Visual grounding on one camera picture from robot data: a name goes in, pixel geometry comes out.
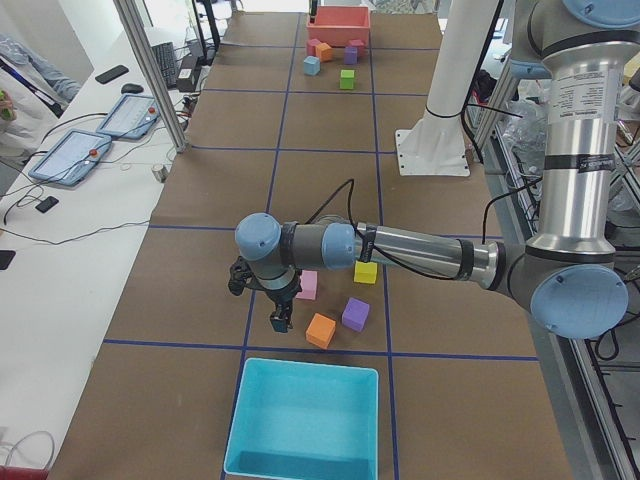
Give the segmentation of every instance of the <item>lanyard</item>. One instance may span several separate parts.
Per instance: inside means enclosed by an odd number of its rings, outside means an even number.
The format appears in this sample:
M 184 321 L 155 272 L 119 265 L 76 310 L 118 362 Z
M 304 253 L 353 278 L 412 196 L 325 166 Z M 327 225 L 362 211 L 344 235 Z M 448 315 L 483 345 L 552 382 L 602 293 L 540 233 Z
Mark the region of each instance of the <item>lanyard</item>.
M 39 88 L 35 87 L 31 82 L 29 82 L 29 80 L 20 75 L 20 73 L 15 68 L 7 65 L 7 63 L 1 57 L 0 68 L 11 75 L 13 78 L 15 78 L 22 85 L 24 85 L 31 93 L 33 93 L 38 98 L 38 100 L 44 103 L 56 117 L 60 118 L 62 116 L 63 110 L 58 102 L 56 102 L 53 98 L 51 98 Z

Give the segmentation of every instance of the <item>keyboard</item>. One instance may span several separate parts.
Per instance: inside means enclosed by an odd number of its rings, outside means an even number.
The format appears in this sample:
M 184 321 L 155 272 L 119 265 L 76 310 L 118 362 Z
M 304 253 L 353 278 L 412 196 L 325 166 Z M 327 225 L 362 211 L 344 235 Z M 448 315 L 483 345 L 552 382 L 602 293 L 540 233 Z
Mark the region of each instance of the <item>keyboard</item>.
M 167 88 L 174 88 L 178 80 L 178 67 L 173 43 L 165 42 L 151 47 L 164 77 Z

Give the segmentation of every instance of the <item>blue joint cap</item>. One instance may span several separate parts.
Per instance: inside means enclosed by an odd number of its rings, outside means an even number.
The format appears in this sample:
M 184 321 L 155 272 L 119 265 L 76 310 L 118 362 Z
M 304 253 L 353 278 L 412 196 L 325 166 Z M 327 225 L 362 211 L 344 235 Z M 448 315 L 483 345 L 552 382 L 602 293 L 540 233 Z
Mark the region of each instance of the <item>blue joint cap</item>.
M 348 268 L 356 261 L 353 227 L 346 223 L 331 223 L 322 237 L 322 260 L 329 270 Z
M 549 70 L 541 63 L 522 62 L 520 60 L 509 60 L 511 75 L 520 80 L 542 80 L 551 78 Z
M 268 256 L 280 243 L 280 224 L 268 213 L 252 213 L 236 228 L 240 255 L 250 262 Z
M 605 29 L 629 28 L 640 23 L 638 0 L 562 0 L 581 22 Z
M 538 285 L 531 298 L 531 315 L 556 335 L 586 339 L 615 327 L 628 304 L 627 286 L 611 269 L 573 265 Z

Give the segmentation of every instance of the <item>orange cube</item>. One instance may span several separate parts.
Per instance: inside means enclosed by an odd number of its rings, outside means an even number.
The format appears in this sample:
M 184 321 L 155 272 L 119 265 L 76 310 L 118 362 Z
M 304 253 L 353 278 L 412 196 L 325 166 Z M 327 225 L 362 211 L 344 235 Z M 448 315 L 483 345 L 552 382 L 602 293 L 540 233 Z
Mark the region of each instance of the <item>orange cube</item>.
M 307 328 L 307 342 L 326 350 L 334 333 L 336 333 L 336 322 L 316 313 Z
M 333 48 L 331 48 L 328 43 L 316 45 L 316 57 L 318 57 L 321 62 L 329 62 L 333 60 Z

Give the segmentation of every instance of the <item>pink tray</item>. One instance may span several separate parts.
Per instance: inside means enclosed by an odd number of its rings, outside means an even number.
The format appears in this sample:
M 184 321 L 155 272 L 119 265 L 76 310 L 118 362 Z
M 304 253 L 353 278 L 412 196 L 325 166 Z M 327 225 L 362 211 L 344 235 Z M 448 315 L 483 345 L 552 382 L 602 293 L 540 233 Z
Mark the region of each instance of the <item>pink tray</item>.
M 316 22 L 309 23 L 309 38 L 317 38 L 332 47 L 344 47 L 349 40 L 369 44 L 369 9 L 367 7 L 318 7 Z

